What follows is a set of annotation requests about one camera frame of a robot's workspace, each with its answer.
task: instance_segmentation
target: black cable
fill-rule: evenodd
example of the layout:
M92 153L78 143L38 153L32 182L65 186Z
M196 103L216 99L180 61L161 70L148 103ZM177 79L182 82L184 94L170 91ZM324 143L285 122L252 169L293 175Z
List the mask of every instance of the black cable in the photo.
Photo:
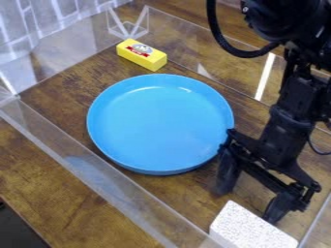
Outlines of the black cable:
M319 150L315 148L315 146L313 146L313 144L312 144L312 142L310 142L310 137L309 137L309 136L308 136L308 144L309 144L310 150L312 150L317 155L321 155L321 156L331 155L331 151L329 151L329 152L321 152L321 151L319 151Z
M224 38L218 26L217 15L216 15L216 0L206 0L206 16L208 16L209 27L214 40L217 41L221 48L233 56L240 58L254 58L265 55L272 49L274 49L278 46L278 43L269 43L261 49L250 50L250 51L240 50L234 48Z

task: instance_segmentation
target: white foam block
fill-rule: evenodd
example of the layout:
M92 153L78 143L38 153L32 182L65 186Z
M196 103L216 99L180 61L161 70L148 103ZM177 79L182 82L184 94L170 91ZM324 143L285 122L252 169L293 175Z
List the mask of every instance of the white foam block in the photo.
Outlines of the white foam block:
M228 201L217 215L209 235L226 248L294 248L297 240L250 213L233 201Z

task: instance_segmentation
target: wooden surface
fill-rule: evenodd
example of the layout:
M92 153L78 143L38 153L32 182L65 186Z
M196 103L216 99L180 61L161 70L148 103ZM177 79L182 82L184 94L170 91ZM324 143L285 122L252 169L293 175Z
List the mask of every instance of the wooden surface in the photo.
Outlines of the wooden surface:
M145 2L206 27L204 1ZM254 46L262 44L252 32L246 31L240 15L226 8L222 12L226 13L226 34ZM228 76L232 74L232 67L222 67L222 70ZM184 75L208 83L229 102L238 131L254 138L258 136L268 121L265 105L172 62L157 73ZM237 76L242 85L250 73ZM142 74L149 74L149 71L117 57L112 47L22 92L21 100L105 158L86 134L88 107L114 82ZM157 242L4 121L0 122L0 137L1 197L53 247L158 247ZM313 138L323 149L329 148L329 137L321 131L313 132ZM296 238L301 238L305 233L331 188L329 158L313 155L306 148L300 163L321 183L323 192L315 196L305 213L289 213L277 224ZM228 200L261 214L272 196L246 175L241 176L233 194L214 196L216 167L217 162L212 161L194 171L165 177L146 176L117 168L208 232L212 220Z

